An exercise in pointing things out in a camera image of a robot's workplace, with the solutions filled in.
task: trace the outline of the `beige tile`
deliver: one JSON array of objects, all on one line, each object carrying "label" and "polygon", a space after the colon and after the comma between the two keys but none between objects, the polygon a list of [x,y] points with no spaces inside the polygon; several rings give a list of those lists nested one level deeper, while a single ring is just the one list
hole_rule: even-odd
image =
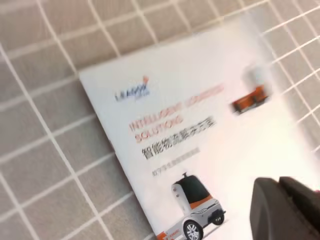
[{"label": "beige tile", "polygon": [[296,0],[303,12],[314,9],[318,6],[316,0]]},{"label": "beige tile", "polygon": [[135,11],[130,0],[92,0],[102,20],[110,20]]},{"label": "beige tile", "polygon": [[0,223],[1,240],[33,240],[29,230],[18,214]]},{"label": "beige tile", "polygon": [[103,216],[114,240],[141,240],[152,233],[148,220],[135,196]]},{"label": "beige tile", "polygon": [[312,73],[311,68],[308,66],[299,51],[291,53],[283,58],[280,62],[294,83],[299,82]]},{"label": "beige tile", "polygon": [[20,203],[70,175],[51,141],[11,159],[0,169]]},{"label": "beige tile", "polygon": [[211,0],[216,6],[219,14],[224,16],[241,9],[241,5],[238,0]]},{"label": "beige tile", "polygon": [[58,35],[96,24],[87,0],[47,0],[43,8]]},{"label": "beige tile", "polygon": [[311,148],[315,149],[320,145],[320,126],[312,115],[309,115],[300,122],[300,127]]},{"label": "beige tile", "polygon": [[187,27],[173,6],[161,8],[145,14],[159,41],[185,33]]},{"label": "beige tile", "polygon": [[15,58],[12,64],[29,91],[74,74],[57,45]]},{"label": "beige tile", "polygon": [[260,4],[248,12],[261,33],[280,24],[269,3]]},{"label": "beige tile", "polygon": [[276,83],[281,91],[287,90],[292,86],[291,82],[278,63],[274,63],[270,70],[273,76],[276,78]]},{"label": "beige tile", "polygon": [[115,156],[82,174],[79,179],[99,212],[132,190]]},{"label": "beige tile", "polygon": [[284,98],[297,119],[301,119],[309,112],[307,106],[303,103],[301,97],[298,95],[298,92],[294,88],[288,91],[284,95]]},{"label": "beige tile", "polygon": [[256,3],[259,3],[261,1],[263,1],[263,0],[243,0],[244,4],[246,6],[249,6],[249,5],[252,5],[252,4],[256,4]]},{"label": "beige tile", "polygon": [[298,89],[311,109],[320,104],[320,81],[315,75],[300,83]]},{"label": "beige tile", "polygon": [[56,140],[76,171],[113,152],[97,118],[57,136]]},{"label": "beige tile", "polygon": [[294,42],[283,27],[267,33],[265,37],[278,57],[295,49]]},{"label": "beige tile", "polygon": [[0,62],[0,102],[23,95],[7,64]]},{"label": "beige tile", "polygon": [[148,8],[157,4],[168,3],[169,0],[136,0],[140,8]]},{"label": "beige tile", "polygon": [[36,97],[34,103],[51,131],[94,113],[78,80]]},{"label": "beige tile", "polygon": [[216,18],[207,0],[184,0],[179,7],[193,28]]},{"label": "beige tile", "polygon": [[7,51],[51,37],[36,5],[0,14],[0,41]]},{"label": "beige tile", "polygon": [[289,22],[287,26],[299,45],[302,45],[315,38],[311,28],[308,26],[303,17]]},{"label": "beige tile", "polygon": [[293,0],[271,0],[271,2],[284,21],[299,15],[299,11],[294,5]]},{"label": "beige tile", "polygon": [[0,203],[0,215],[14,208],[14,205],[2,184],[0,184]]},{"label": "beige tile", "polygon": [[152,45],[154,42],[139,17],[107,27],[121,54]]},{"label": "beige tile", "polygon": [[320,35],[320,9],[308,13],[306,16],[314,27],[316,33]]},{"label": "beige tile", "polygon": [[40,239],[58,240],[90,220],[94,214],[74,181],[24,209]]},{"label": "beige tile", "polygon": [[0,112],[0,156],[45,136],[28,102]]},{"label": "beige tile", "polygon": [[95,221],[90,226],[87,226],[81,232],[79,232],[70,240],[108,240],[104,230],[102,229],[100,223]]},{"label": "beige tile", "polygon": [[320,68],[320,42],[315,40],[302,48],[314,70]]},{"label": "beige tile", "polygon": [[116,57],[116,53],[101,30],[64,41],[64,48],[77,69]]}]

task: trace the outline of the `robot image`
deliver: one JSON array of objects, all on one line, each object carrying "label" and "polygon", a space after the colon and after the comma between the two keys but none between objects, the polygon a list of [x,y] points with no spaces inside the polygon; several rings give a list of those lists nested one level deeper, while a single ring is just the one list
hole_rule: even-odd
[{"label": "robot image", "polygon": [[234,101],[231,105],[233,110],[238,114],[242,114],[249,109],[256,108],[265,103],[269,97],[264,82],[264,75],[261,67],[254,66],[247,69],[245,78],[243,79],[247,86],[247,95]]},{"label": "robot image", "polygon": [[183,178],[171,186],[171,192],[184,216],[159,234],[158,240],[175,240],[181,236],[185,240],[201,240],[205,227],[211,223],[219,226],[224,222],[226,212],[196,176],[184,173]]}]

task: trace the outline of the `grout line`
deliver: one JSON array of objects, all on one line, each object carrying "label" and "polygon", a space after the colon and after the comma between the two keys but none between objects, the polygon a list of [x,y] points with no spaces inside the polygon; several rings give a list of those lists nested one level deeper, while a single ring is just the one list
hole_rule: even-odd
[{"label": "grout line", "polygon": [[100,217],[103,217],[104,215],[106,215],[107,213],[111,212],[114,208],[116,208],[117,206],[119,206],[120,204],[122,204],[123,202],[125,202],[128,198],[130,198],[131,196],[135,195],[135,193],[133,191],[127,193],[126,195],[124,195],[123,197],[119,198],[117,201],[115,201],[114,203],[112,203],[111,205],[109,205],[106,209],[104,209],[103,211],[101,211],[99,213]]},{"label": "grout line", "polygon": [[[133,192],[129,192],[128,194],[126,194],[125,196],[121,197],[118,201],[112,203],[110,206],[113,206],[112,208],[110,208],[110,206],[108,206],[106,209],[104,209],[102,212],[105,212],[105,214],[109,213],[112,209],[114,209],[115,207],[119,206],[120,204],[122,204],[124,201],[126,201],[129,197],[131,197],[131,195],[133,195]],[[86,229],[87,227],[89,227],[91,224],[93,224],[95,221],[97,220],[97,217],[94,216],[93,218],[91,218],[90,220],[88,220],[87,222],[85,222],[84,224],[82,224],[80,227],[78,227],[77,229],[73,230],[72,232],[70,232],[68,235],[64,236],[63,238],[61,238],[60,240],[69,240],[72,237],[74,237],[75,235],[77,235],[78,233],[80,233],[82,230]]]},{"label": "grout line", "polygon": [[87,122],[89,122],[89,121],[91,121],[92,119],[95,119],[95,118],[96,118],[96,114],[95,113],[90,114],[88,116],[80,118],[79,120],[74,121],[74,122],[70,123],[69,125],[66,125],[66,126],[60,128],[60,129],[52,132],[52,135],[54,137],[57,137],[57,136],[59,136],[61,134],[64,134],[65,132],[67,132],[69,130],[72,130],[72,129],[74,129],[74,128],[76,128],[76,127],[78,127],[78,126],[80,126],[80,125],[82,125],[84,123],[87,123]]},{"label": "grout line", "polygon": [[18,210],[16,208],[13,208],[13,209],[5,212],[4,214],[0,215],[0,224],[3,223],[4,221],[6,221],[7,219],[9,219],[10,217],[12,217],[17,212],[18,212]]},{"label": "grout line", "polygon": [[70,181],[73,180],[73,177],[71,175],[67,176],[65,179],[59,181],[58,183],[56,183],[55,185],[52,185],[50,187],[48,187],[46,190],[32,196],[30,199],[28,199],[27,201],[23,202],[21,204],[22,208],[26,208],[28,206],[30,206],[31,204],[33,204],[34,202],[38,201],[39,199],[49,195],[50,193],[52,193],[54,190],[64,186],[65,184],[69,183]]},{"label": "grout line", "polygon": [[317,6],[317,7],[313,8],[313,9],[310,9],[310,10],[308,10],[308,11],[306,11],[306,12],[302,12],[302,13],[300,13],[300,15],[298,15],[298,16],[295,16],[295,17],[293,17],[293,18],[290,18],[290,19],[287,20],[287,21],[284,21],[284,22],[282,22],[282,23],[280,23],[280,24],[278,24],[278,25],[276,25],[276,26],[273,26],[273,27],[269,28],[268,30],[264,31],[262,34],[265,35],[265,34],[271,32],[271,31],[273,31],[273,30],[276,30],[276,29],[278,29],[278,28],[280,28],[280,27],[282,27],[282,26],[284,26],[284,25],[286,25],[286,24],[288,24],[288,23],[290,23],[290,22],[292,22],[292,21],[294,21],[294,20],[296,20],[296,19],[299,19],[299,18],[301,18],[301,17],[303,17],[303,16],[305,16],[305,15],[311,13],[311,12],[314,12],[314,11],[316,11],[316,10],[318,10],[318,9],[320,9],[320,6]]},{"label": "grout line", "polygon": [[21,79],[19,78],[17,72],[15,71],[13,65],[11,64],[8,56],[6,55],[2,45],[0,44],[0,53],[2,54],[3,58],[5,59],[9,69],[11,70],[15,80],[17,81],[18,85],[20,86],[22,92],[24,93],[25,97],[27,98],[27,100],[29,101],[33,111],[35,112],[36,116],[38,117],[42,127],[44,128],[46,134],[48,135],[49,139],[51,140],[51,142],[53,143],[55,149],[57,150],[57,152],[59,153],[61,159],[63,160],[64,164],[66,165],[66,167],[68,168],[68,170],[71,173],[71,176],[73,177],[73,179],[75,180],[78,188],[80,189],[82,195],[84,196],[86,202],[88,203],[88,205],[90,206],[92,212],[94,213],[94,215],[97,217],[99,223],[102,226],[102,229],[105,231],[105,233],[107,234],[109,240],[114,240],[112,235],[110,234],[109,230],[107,229],[107,226],[104,224],[104,222],[102,221],[101,217],[99,216],[98,210],[96,209],[94,203],[92,202],[92,200],[90,199],[88,193],[86,192],[85,188],[83,187],[83,185],[81,184],[79,178],[76,176],[75,170],[73,169],[73,167],[71,166],[70,162],[68,161],[68,159],[66,158],[66,155],[63,153],[62,149],[60,148],[60,146],[58,145],[56,139],[54,138],[53,134],[51,133],[48,125],[46,124],[45,120],[43,119],[42,115],[40,114],[39,110],[37,109],[33,99],[30,97],[26,87],[24,86],[24,84],[22,83]]},{"label": "grout line", "polygon": [[218,8],[216,7],[216,5],[214,4],[214,2],[212,0],[206,0],[206,2],[209,4],[210,9],[212,10],[213,14],[216,17],[216,21],[218,20],[221,24],[223,23],[223,18],[221,17],[221,14],[218,10]]},{"label": "grout line", "polygon": [[304,119],[306,119],[308,116],[310,116],[311,114],[313,114],[317,109],[320,108],[320,104],[318,106],[316,106],[314,109],[312,109],[310,112],[308,112],[306,115],[304,115],[302,118],[300,118],[297,123],[302,122]]},{"label": "grout line", "polygon": [[311,152],[312,152],[312,153],[316,153],[316,151],[318,151],[319,149],[320,149],[320,145],[317,146],[315,149],[313,149]]},{"label": "grout line", "polygon": [[119,17],[116,17],[116,18],[112,18],[112,19],[108,19],[108,20],[104,20],[102,21],[102,24],[104,26],[113,26],[113,25],[116,25],[116,24],[119,24],[119,23],[123,23],[123,22],[126,22],[130,19],[134,19],[138,17],[138,14],[136,12],[130,12],[130,13],[127,13],[123,16],[119,16]]},{"label": "grout line", "polygon": [[49,140],[48,136],[43,136],[31,143],[28,143],[24,146],[22,146],[21,148],[18,148],[10,153],[4,154],[0,157],[0,165],[4,164],[5,162],[25,153],[30,151],[31,149],[34,149],[36,147],[38,147],[39,145],[47,142]]},{"label": "grout line", "polygon": [[59,81],[51,83],[49,85],[46,85],[46,86],[43,86],[43,87],[39,87],[36,90],[31,91],[29,93],[29,95],[30,95],[31,98],[36,98],[39,95],[51,92],[51,91],[53,91],[55,89],[58,89],[58,88],[61,88],[61,87],[65,86],[65,85],[71,84],[71,83],[73,83],[73,82],[75,82],[77,80],[78,80],[78,74],[73,75],[73,76],[69,76],[69,77],[67,77],[65,79],[59,80]]},{"label": "grout line", "polygon": [[70,31],[70,32],[67,32],[67,33],[63,33],[63,34],[59,35],[58,38],[61,41],[67,41],[69,39],[74,39],[74,38],[77,38],[77,37],[81,37],[83,35],[87,35],[87,34],[93,33],[95,31],[97,31],[99,28],[100,28],[100,26],[98,24],[94,24],[94,25],[91,25],[91,26],[85,26],[84,28],[81,28],[81,29],[78,29],[78,30],[75,30],[75,31]]},{"label": "grout line", "polygon": [[170,0],[170,2],[172,3],[172,5],[175,8],[175,10],[176,10],[177,14],[179,15],[180,19],[182,20],[182,22],[186,26],[187,31],[189,33],[191,33],[192,32],[192,27],[191,27],[188,19],[186,18],[185,14],[180,9],[180,7],[178,5],[178,1],[177,0]]},{"label": "grout line", "polygon": [[80,175],[88,172],[89,170],[93,169],[94,167],[108,161],[111,160],[113,156],[115,156],[115,152],[110,152],[107,155],[104,155],[103,157],[99,158],[98,160],[95,160],[94,162],[88,164],[87,166],[85,166],[84,168],[82,168],[81,170],[76,172],[76,175],[79,177]]},{"label": "grout line", "polygon": [[293,84],[292,86],[290,86],[288,89],[284,90],[281,95],[286,94],[287,92],[289,92],[290,90],[292,90],[294,87],[298,86],[299,84],[301,84],[303,81],[305,81],[306,79],[310,78],[311,76],[313,76],[314,74],[316,74],[317,72],[320,71],[320,68],[318,68],[317,70],[315,70],[314,72],[310,73],[309,75],[305,76],[303,79],[301,79],[300,81],[297,81],[295,84]]},{"label": "grout line", "polygon": [[277,57],[277,56],[276,56],[276,57],[275,57],[275,60],[273,60],[271,63],[274,64],[274,63],[276,63],[276,62],[279,62],[280,60],[282,60],[282,59],[284,59],[285,57],[289,56],[290,54],[294,53],[295,51],[298,51],[299,49],[303,48],[304,46],[312,43],[313,41],[316,41],[317,39],[318,39],[318,37],[315,37],[314,39],[311,39],[311,40],[305,42],[304,44],[296,47],[295,49],[293,49],[293,50],[291,50],[291,51],[283,54],[282,56],[280,56],[280,57],[278,57],[278,58],[276,58],[276,57]]},{"label": "grout line", "polygon": [[84,224],[82,224],[80,227],[78,227],[76,230],[70,232],[68,235],[64,236],[63,238],[61,238],[60,240],[69,240],[72,237],[74,237],[75,235],[77,235],[78,233],[80,233],[82,230],[86,229],[87,227],[89,227],[91,224],[93,224],[96,221],[96,217],[91,218],[89,221],[85,222]]},{"label": "grout line", "polygon": [[[277,19],[280,22],[283,22],[282,17],[280,16],[278,10],[275,8],[274,4],[270,1],[270,7],[272,9],[272,11],[275,13],[275,16],[277,17]],[[287,25],[284,25],[283,28],[285,29],[285,31],[289,34],[289,36],[291,37],[294,45],[296,47],[299,47],[299,44],[297,43],[296,39],[294,38],[294,36],[292,35],[290,29],[288,28]],[[310,64],[307,56],[305,55],[305,53],[299,48],[299,52],[301,53],[302,57],[304,58],[305,62],[307,63],[307,65],[310,67],[310,69],[315,72],[315,69],[313,68],[313,66]],[[282,66],[281,62],[279,61],[279,65],[282,67],[282,70],[284,70],[285,68]],[[293,80],[290,78],[288,78],[291,81],[291,84],[294,85]],[[320,121],[316,118],[316,116],[314,115],[314,113],[312,112],[312,109],[310,108],[309,104],[307,103],[306,99],[304,98],[304,96],[301,94],[300,90],[297,87],[294,87],[295,90],[297,91],[297,93],[299,94],[299,96],[301,97],[303,103],[306,105],[306,107],[308,108],[309,112],[311,112],[312,117],[314,118],[315,122],[318,124],[318,126],[320,127]]]},{"label": "grout line", "polygon": [[18,105],[20,103],[23,103],[27,99],[25,98],[24,95],[17,96],[15,98],[12,98],[8,101],[0,103],[0,113],[6,111],[7,109],[10,109],[14,107],[15,105]]},{"label": "grout line", "polygon": [[26,228],[29,230],[32,238],[34,240],[40,240],[35,229],[32,227],[31,223],[29,222],[25,212],[23,211],[23,209],[21,208],[18,200],[16,199],[16,196],[14,195],[14,193],[12,192],[11,188],[9,187],[7,181],[5,180],[4,176],[2,175],[2,173],[0,173],[0,182],[2,183],[5,191],[8,193],[12,203],[14,204],[17,212],[19,213],[22,221],[24,222]]},{"label": "grout line", "polygon": [[71,61],[71,58],[70,56],[68,55],[67,51],[65,50],[64,46],[62,45],[61,41],[59,40],[59,38],[57,37],[57,34],[54,30],[54,28],[52,27],[47,15],[46,15],[46,12],[42,6],[42,3],[41,3],[41,0],[35,0],[36,1],[36,4],[40,10],[40,14],[44,20],[44,23],[45,25],[47,26],[49,32],[51,33],[51,35],[53,36],[54,40],[56,41],[57,45],[59,46],[62,54],[64,55],[65,59],[67,60],[67,62],[69,63],[71,69],[73,70],[73,72],[76,74],[77,73],[77,69],[75,67],[75,65],[73,64],[73,62]]},{"label": "grout line", "polygon": [[155,34],[155,31],[153,30],[153,28],[151,27],[150,23],[148,22],[146,16],[144,15],[144,13],[141,11],[139,4],[137,3],[137,0],[131,0],[132,5],[135,8],[135,11],[138,13],[138,15],[140,16],[141,20],[143,21],[144,26],[146,27],[146,29],[149,31],[152,40],[155,44],[157,44],[158,38]]},{"label": "grout line", "polygon": [[147,14],[147,13],[150,13],[150,12],[154,12],[156,10],[164,9],[166,7],[169,7],[169,6],[172,6],[172,2],[170,0],[167,0],[167,1],[159,3],[159,4],[147,6],[146,8],[144,8],[142,10],[142,12]]},{"label": "grout line", "polygon": [[154,236],[155,236],[155,234],[152,232],[148,236],[146,236],[143,240],[150,240]]},{"label": "grout line", "polygon": [[112,46],[115,54],[117,57],[120,57],[121,54],[120,54],[120,51],[116,45],[116,43],[114,42],[114,40],[112,39],[111,35],[109,34],[109,32],[107,31],[107,28],[104,26],[101,18],[99,17],[96,9],[95,9],[95,6],[94,4],[92,3],[92,0],[87,0],[87,3],[89,5],[89,8],[93,14],[93,17],[95,18],[95,20],[97,21],[100,29],[102,30],[103,34],[105,35],[106,39],[108,40],[108,42],[110,43],[110,45]]},{"label": "grout line", "polygon": [[48,40],[44,40],[41,42],[37,42],[37,43],[33,43],[27,46],[23,46],[20,48],[16,48],[14,50],[8,51],[7,55],[8,58],[13,60],[16,59],[20,56],[26,55],[26,54],[30,54],[36,51],[39,51],[41,49],[44,48],[48,48],[50,46],[53,46],[55,44],[55,40],[54,39],[48,39]]}]

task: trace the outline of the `black wheel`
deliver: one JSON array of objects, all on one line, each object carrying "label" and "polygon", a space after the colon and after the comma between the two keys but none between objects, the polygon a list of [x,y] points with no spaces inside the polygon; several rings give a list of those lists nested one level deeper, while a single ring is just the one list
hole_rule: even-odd
[{"label": "black wheel", "polygon": [[219,225],[223,224],[224,221],[225,221],[225,215],[222,214],[221,216],[218,216],[217,218],[215,218],[215,219],[212,221],[212,223],[213,223],[214,225],[219,226]]},{"label": "black wheel", "polygon": [[202,227],[195,221],[186,221],[183,226],[183,232],[188,240],[201,240],[204,237]]}]

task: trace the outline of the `black object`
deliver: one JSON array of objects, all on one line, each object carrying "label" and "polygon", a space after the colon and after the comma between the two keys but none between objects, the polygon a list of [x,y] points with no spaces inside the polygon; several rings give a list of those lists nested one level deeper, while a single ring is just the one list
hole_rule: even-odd
[{"label": "black object", "polygon": [[254,240],[320,240],[320,195],[290,177],[257,178],[250,223]]}]

